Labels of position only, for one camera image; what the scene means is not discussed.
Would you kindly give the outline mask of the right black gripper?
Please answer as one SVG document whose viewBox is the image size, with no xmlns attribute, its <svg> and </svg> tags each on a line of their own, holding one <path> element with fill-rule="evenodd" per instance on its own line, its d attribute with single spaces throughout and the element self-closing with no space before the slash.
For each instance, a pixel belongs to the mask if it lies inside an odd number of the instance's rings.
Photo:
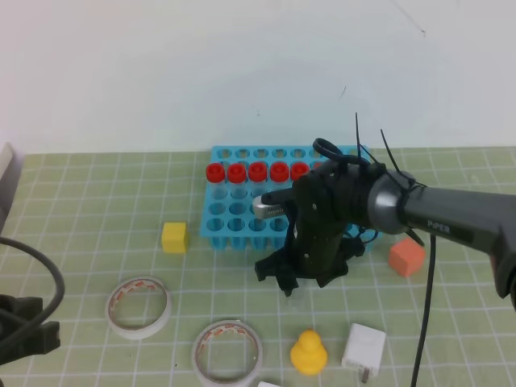
<svg viewBox="0 0 516 387">
<path fill-rule="evenodd" d="M 377 166 L 367 161 L 340 164 L 329 160 L 290 188 L 264 193 L 291 202 L 285 209 L 289 225 L 284 245 L 256 262 L 258 281 L 273 277 L 290 297 L 300 279 L 324 287 L 347 275 L 348 260 L 365 251 L 365 242 L 349 235 L 347 229 L 351 225 L 360 231 L 371 228 L 368 195 L 376 180 Z"/>
</svg>

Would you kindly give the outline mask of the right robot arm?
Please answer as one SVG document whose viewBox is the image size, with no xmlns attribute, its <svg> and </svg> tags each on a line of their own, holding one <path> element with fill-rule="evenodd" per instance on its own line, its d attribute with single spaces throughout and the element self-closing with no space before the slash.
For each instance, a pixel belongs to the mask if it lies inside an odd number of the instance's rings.
<svg viewBox="0 0 516 387">
<path fill-rule="evenodd" d="M 300 278 L 324 287 L 347 275 L 348 260 L 365 250 L 350 225 L 389 235 L 421 230 L 483 252 L 499 297 L 515 296 L 513 195 L 427 187 L 383 164 L 327 160 L 291 188 L 258 197 L 253 211 L 288 219 L 284 247 L 255 264 L 258 280 L 275 277 L 286 296 Z"/>
</svg>

